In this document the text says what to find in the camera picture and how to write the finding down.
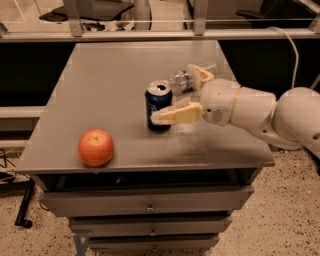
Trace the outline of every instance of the can lid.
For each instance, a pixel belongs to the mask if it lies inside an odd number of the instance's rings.
[[[154,96],[164,96],[170,92],[168,80],[156,80],[150,83],[147,91]]]

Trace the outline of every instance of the drawer handle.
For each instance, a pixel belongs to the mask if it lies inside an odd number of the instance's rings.
[[[147,213],[153,213],[153,212],[155,212],[155,210],[156,209],[152,206],[152,203],[150,202],[148,207],[146,208],[146,212]]]
[[[151,230],[150,236],[157,236],[157,233],[154,230]]]

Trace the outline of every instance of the cable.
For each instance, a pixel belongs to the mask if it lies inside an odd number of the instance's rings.
[[[5,154],[5,152],[4,152],[4,150],[3,149],[0,149],[0,151],[2,152],[2,155],[0,155],[0,159],[3,159],[3,163],[4,163],[4,165],[2,165],[2,164],[0,164],[0,167],[2,167],[2,168],[7,168],[7,158],[6,158],[6,154]]]
[[[311,85],[310,89],[314,90],[314,89],[317,87],[317,85],[318,85],[319,82],[320,82],[320,73],[319,73],[319,75],[317,76],[316,80],[314,80],[314,82],[313,82],[313,84]]]
[[[292,76],[292,84],[291,84],[291,89],[293,89],[295,86],[295,83],[296,83],[297,70],[298,70],[298,66],[299,66],[299,53],[298,53],[297,47],[296,47],[295,43],[293,42],[292,38],[290,37],[290,35],[287,32],[285,32],[283,29],[278,28],[278,27],[269,27],[268,29],[273,30],[275,32],[281,32],[286,38],[288,38],[289,42],[292,45],[292,48],[293,48],[294,53],[296,55],[296,63],[294,66],[294,71],[293,71],[293,76]]]
[[[9,172],[12,172],[12,173],[13,173],[13,174],[10,174],[11,177],[7,177],[7,178],[0,179],[0,181],[12,180],[12,179],[15,179],[15,178],[16,178],[16,174],[15,174],[15,172],[12,171],[12,170],[4,171],[3,173],[9,173]]]
[[[8,158],[6,158],[6,161],[9,162],[13,167],[16,167],[16,165],[12,163]]]
[[[12,148],[10,149],[9,151],[5,152],[3,149],[0,149],[3,153],[0,154],[0,156],[6,156],[8,155],[9,153],[11,153],[12,151],[14,151],[16,148]]]
[[[47,212],[49,211],[49,209],[48,209],[48,208],[45,208],[40,201],[39,201],[39,205],[40,205],[40,207],[41,207],[43,210],[45,210],[45,211],[47,211]]]

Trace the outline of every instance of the gray table top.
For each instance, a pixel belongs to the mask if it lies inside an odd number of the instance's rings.
[[[161,135],[146,124],[144,93],[189,63],[215,60],[219,78],[233,74],[216,41],[77,44],[31,139],[17,173],[197,170],[272,166],[266,143],[246,131],[204,120],[173,125]],[[89,168],[77,155],[88,129],[115,142],[105,166]]]

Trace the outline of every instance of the chair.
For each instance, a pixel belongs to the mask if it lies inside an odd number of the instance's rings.
[[[308,27],[316,16],[294,0],[264,0],[260,12],[238,10],[236,14],[248,19],[252,23],[252,28]]]
[[[76,0],[76,6],[80,19],[95,22],[83,23],[86,28],[88,30],[91,30],[90,28],[96,28],[99,31],[104,30],[104,25],[101,25],[99,22],[121,21],[123,15],[128,14],[127,11],[131,10],[134,6],[139,9],[135,12],[135,19],[141,20],[141,18],[144,18],[145,20],[150,20],[151,11],[149,4],[146,4],[145,1],[148,0]],[[67,21],[68,17],[65,7],[61,6],[40,16],[40,19],[51,22],[63,22]],[[120,26],[125,26],[126,24],[126,22],[122,22]],[[136,27],[138,26],[141,27],[141,29],[150,29],[151,23],[145,22],[145,24],[136,25]]]

